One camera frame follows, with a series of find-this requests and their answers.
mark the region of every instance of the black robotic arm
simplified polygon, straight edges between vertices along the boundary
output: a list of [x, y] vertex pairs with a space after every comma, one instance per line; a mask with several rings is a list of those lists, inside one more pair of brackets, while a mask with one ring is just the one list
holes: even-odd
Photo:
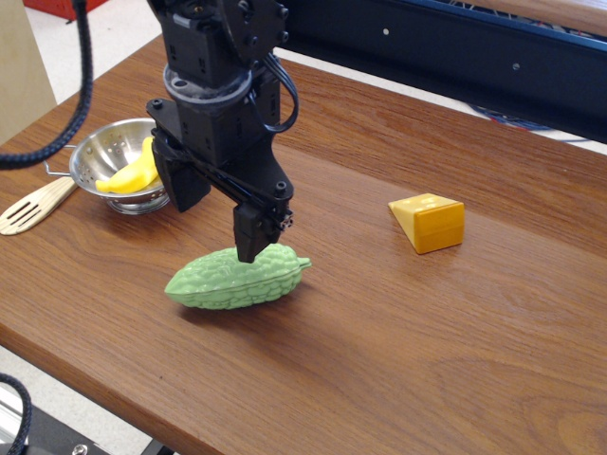
[[[216, 187], [237, 203], [240, 261], [252, 262], [291, 224], [293, 186], [272, 139], [297, 117], [297, 91], [272, 54], [288, 37], [288, 10], [274, 0], [149, 0], [167, 53], [171, 100], [147, 109], [156, 121], [162, 182], [184, 211]], [[294, 111], [280, 123], [280, 85]]]

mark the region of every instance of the wood grain surface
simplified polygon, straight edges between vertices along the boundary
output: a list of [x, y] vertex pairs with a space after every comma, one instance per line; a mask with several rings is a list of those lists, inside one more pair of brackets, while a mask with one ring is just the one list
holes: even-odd
[[[79, 138], [145, 117], [163, 66], [155, 40], [102, 76]], [[285, 66], [282, 242], [313, 263], [295, 291], [182, 307], [164, 286], [233, 245], [232, 202], [125, 216], [78, 190], [0, 238], [0, 342], [182, 455], [606, 453], [607, 156]], [[48, 180], [0, 173], [0, 204]], [[466, 236], [418, 256], [387, 204], [426, 191], [466, 204]]]
[[605, 0], [471, 0], [466, 3], [607, 36]]

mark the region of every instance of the metal colander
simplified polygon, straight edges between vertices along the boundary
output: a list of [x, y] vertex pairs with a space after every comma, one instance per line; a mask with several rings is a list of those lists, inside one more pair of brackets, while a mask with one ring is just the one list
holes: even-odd
[[108, 180], [119, 169], [141, 155], [143, 139], [152, 135], [151, 118], [130, 118], [104, 126], [83, 140], [72, 152], [69, 173], [84, 190], [107, 201], [120, 213], [142, 214], [169, 202], [160, 178], [141, 191], [115, 194], [97, 191], [96, 180]]

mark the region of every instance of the green bitter melon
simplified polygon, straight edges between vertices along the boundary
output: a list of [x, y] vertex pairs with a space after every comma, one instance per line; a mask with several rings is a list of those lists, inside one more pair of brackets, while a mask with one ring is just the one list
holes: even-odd
[[239, 262], [236, 248], [227, 248], [187, 264], [169, 281], [165, 292], [189, 307], [242, 308], [288, 294], [302, 280], [302, 270], [311, 265], [290, 246], [271, 244], [253, 264]]

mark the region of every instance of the toy banana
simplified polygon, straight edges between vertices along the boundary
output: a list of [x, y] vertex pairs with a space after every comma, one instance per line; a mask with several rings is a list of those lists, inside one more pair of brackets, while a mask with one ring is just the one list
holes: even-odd
[[153, 137], [143, 140], [141, 156], [122, 169], [118, 170], [107, 181], [97, 180], [95, 186], [98, 191], [128, 194], [143, 190], [158, 177], [154, 154], [152, 153]]
[[253, 264], [239, 262], [236, 248], [227, 248], [187, 264], [173, 276], [165, 292], [190, 307], [242, 308], [288, 294], [302, 280], [302, 270], [311, 265], [290, 246], [270, 244]]

